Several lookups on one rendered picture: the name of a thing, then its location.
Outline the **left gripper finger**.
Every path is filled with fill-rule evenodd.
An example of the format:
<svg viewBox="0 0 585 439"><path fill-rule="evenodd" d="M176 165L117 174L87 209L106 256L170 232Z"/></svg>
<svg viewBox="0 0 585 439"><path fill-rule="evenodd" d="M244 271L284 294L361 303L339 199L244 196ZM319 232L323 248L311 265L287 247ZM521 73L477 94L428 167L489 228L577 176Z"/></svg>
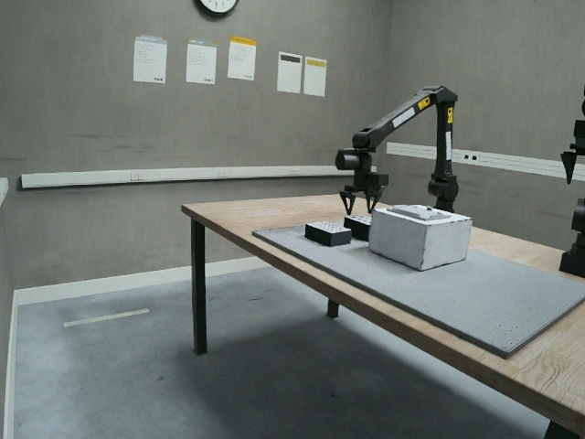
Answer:
<svg viewBox="0 0 585 439"><path fill-rule="evenodd" d="M560 156L561 156L562 163L563 163L563 166L564 166L565 171L566 171L567 184L570 184L572 176L573 176L573 171L574 171L574 167L576 164L577 156L576 155L567 155L567 154L560 154Z"/></svg>

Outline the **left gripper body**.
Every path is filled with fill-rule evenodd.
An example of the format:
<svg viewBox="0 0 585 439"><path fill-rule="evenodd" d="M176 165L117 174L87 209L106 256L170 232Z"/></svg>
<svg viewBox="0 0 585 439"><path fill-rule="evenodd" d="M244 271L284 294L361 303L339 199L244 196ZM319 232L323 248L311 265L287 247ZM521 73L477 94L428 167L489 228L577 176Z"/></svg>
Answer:
<svg viewBox="0 0 585 439"><path fill-rule="evenodd" d="M569 154L569 155L585 155L585 148L582 147L577 147L576 144L570 144L569 149L575 149L576 153L572 153L572 152L565 152L563 154ZM579 149L579 150L577 150Z"/></svg>

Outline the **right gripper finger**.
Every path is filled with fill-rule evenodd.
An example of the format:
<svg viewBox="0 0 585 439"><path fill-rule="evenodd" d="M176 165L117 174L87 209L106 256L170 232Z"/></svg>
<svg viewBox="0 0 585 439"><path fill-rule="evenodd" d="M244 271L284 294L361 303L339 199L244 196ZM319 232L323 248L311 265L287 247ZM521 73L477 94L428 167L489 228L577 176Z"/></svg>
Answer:
<svg viewBox="0 0 585 439"><path fill-rule="evenodd" d="M342 199L342 201L343 201L343 203L345 205L346 214L348 216L350 216L351 215L351 212L352 212L352 209L354 207L355 201L356 201L356 196L355 195L342 194L342 193L339 193L339 195L340 195L340 198ZM347 198L349 199L349 207L347 206L347 201L346 201Z"/></svg>
<svg viewBox="0 0 585 439"><path fill-rule="evenodd" d="M374 202L373 202L372 206L370 207L371 197L372 198L375 198L375 199L374 199ZM377 205L377 203L378 203L378 201L380 200L381 197L382 197L382 194L381 195L378 195L378 194L376 194L376 195L366 195L367 213L371 214L372 209Z"/></svg>

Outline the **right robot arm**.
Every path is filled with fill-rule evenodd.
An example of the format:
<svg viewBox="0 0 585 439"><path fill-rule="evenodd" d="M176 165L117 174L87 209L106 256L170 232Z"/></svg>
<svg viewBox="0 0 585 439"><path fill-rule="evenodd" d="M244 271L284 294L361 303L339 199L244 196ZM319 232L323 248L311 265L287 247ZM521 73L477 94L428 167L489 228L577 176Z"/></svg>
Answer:
<svg viewBox="0 0 585 439"><path fill-rule="evenodd" d="M431 173L428 192L437 198L434 209L454 214L452 203L458 195L459 186L456 182L457 176L452 175L452 121L453 109L455 102L458 101L458 95L448 90L444 86L426 86L423 90L415 93L417 97L413 97L380 120L357 131L352 139L353 149L363 148L366 150L339 149L335 158L336 168L338 170L371 171L372 157L368 153L375 153L378 145L389 134L436 103L436 167L434 176ZM447 180L443 178L447 178ZM356 171L355 187L372 187L375 192L381 193L387 186L388 175L386 174Z"/></svg>

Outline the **white plate with round holes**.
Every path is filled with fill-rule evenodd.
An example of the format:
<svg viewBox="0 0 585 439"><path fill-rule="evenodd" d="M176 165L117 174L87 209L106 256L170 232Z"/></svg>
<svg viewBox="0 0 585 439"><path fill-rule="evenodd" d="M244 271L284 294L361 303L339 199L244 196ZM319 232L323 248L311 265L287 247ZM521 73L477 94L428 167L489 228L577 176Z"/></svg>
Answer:
<svg viewBox="0 0 585 439"><path fill-rule="evenodd" d="M344 228L352 231L352 237L368 242L370 221L370 217L363 215L344 217Z"/></svg>

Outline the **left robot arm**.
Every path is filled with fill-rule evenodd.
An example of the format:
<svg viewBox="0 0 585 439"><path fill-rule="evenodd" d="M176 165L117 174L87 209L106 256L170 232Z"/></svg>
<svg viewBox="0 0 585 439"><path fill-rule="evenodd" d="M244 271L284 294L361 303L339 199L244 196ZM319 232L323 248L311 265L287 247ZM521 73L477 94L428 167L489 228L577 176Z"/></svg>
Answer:
<svg viewBox="0 0 585 439"><path fill-rule="evenodd" d="M575 144L577 147L585 148L585 121L576 120L574 127ZM579 231L575 243L572 243L571 250L562 253L564 260L577 262L585 265L585 198L579 198L575 208L571 229Z"/></svg>

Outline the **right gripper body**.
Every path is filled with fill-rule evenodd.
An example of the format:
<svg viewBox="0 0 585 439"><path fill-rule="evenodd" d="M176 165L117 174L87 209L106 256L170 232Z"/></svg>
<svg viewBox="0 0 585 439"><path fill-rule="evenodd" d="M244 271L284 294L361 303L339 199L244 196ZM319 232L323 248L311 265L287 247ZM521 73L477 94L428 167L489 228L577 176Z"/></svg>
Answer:
<svg viewBox="0 0 585 439"><path fill-rule="evenodd" d="M356 171L357 172L367 172L366 170L358 170L358 169ZM356 171L354 172L354 184L355 184ZM352 187L350 187L350 186L352 186ZM382 194L382 192L381 193L375 192L375 190L372 187L355 187L354 185L345 185L344 191L340 191L340 193L352 195L352 194L350 194L350 192L358 193L358 191L362 191L366 195L376 195L376 194L381 195Z"/></svg>

